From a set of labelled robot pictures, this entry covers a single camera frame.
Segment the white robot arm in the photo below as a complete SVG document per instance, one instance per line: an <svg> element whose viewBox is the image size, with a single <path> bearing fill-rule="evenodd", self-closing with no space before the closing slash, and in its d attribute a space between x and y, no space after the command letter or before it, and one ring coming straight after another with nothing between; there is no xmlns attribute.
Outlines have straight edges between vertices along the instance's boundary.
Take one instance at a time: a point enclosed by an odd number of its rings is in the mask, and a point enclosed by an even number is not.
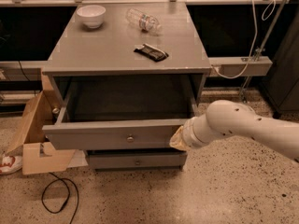
<svg viewBox="0 0 299 224"><path fill-rule="evenodd" d="M187 151L234 135L250 138L299 162L298 123L262 117L248 105L227 100L213 102L205 114L188 119L171 137L169 145Z"/></svg>

